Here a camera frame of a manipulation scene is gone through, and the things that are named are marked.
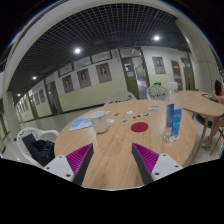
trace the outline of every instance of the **cup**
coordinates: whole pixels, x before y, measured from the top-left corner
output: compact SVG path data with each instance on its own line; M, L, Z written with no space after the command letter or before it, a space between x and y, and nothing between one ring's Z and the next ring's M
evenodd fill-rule
M107 114L110 113L110 119L111 119L111 111L97 111L95 113L92 113L89 115L89 118L92 123L93 129L97 133L104 133L107 131L109 127L109 121L107 120Z

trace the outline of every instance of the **red lid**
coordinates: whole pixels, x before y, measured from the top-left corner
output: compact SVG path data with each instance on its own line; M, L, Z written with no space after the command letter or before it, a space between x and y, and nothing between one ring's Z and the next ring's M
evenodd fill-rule
M143 132L146 131L148 127L148 124L146 124L145 122L138 122L131 126L131 130L134 132Z

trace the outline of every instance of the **plastic bottle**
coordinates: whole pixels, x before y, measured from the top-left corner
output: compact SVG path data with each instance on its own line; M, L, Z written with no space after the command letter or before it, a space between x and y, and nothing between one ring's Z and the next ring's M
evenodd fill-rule
M177 82L170 82L170 91L166 97L166 126L164 139L166 142L175 142L179 138L183 99L178 92Z

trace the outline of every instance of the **grid ceiling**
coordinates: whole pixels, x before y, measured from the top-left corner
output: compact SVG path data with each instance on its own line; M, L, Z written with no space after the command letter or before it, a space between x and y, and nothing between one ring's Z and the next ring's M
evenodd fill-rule
M18 92L23 96L41 79L63 67L65 61L116 48L147 44L190 51L175 20L164 11L138 4L108 4L76 13L54 25L31 46L9 90L17 102ZM154 35L161 36L161 40L152 40ZM73 53L75 47L82 49L79 55ZM34 75L38 76L35 82L31 79Z

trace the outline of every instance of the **round table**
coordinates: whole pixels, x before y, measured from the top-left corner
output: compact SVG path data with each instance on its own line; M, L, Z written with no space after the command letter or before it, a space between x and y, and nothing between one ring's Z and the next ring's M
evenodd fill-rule
M191 164L193 164L199 152L199 149L201 148L202 142L204 140L205 132L208 126L209 117L220 117L224 113L224 106L223 104L216 103L202 96L202 94L208 94L206 92L180 91L180 94L183 97L183 108L190 112L193 112L192 118L194 118L195 114L200 114L205 116L204 129L201 135L201 139L199 141L196 153L191 161Z
M149 111L150 105L158 105L158 111ZM110 104L88 113L88 117L96 111L111 111L109 129L103 134L96 134L92 127L69 131L72 122L60 132L55 143L55 156L68 155L71 152L93 143L94 154L83 180L83 187L94 189L129 189L144 185L135 159L131 153L132 143L143 145L158 154L167 153L180 165L189 157L195 142L196 130L191 116L183 111L179 139L174 143L166 143L163 139L165 127L165 102L158 100L134 100ZM151 113L147 117L132 119L142 113ZM128 119L129 123L120 123ZM145 132L133 132L131 125L146 122L149 128Z

